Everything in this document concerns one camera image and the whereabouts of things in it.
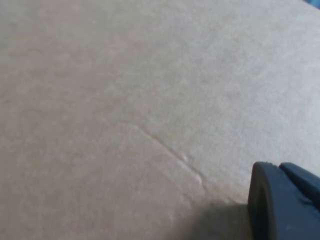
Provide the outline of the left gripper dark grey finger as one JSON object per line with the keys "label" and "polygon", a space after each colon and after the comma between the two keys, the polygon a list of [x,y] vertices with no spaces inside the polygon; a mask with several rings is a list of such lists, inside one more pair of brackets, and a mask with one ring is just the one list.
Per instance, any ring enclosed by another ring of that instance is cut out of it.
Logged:
{"label": "left gripper dark grey finger", "polygon": [[255,162],[247,209],[255,240],[318,240],[320,178],[291,162]]}

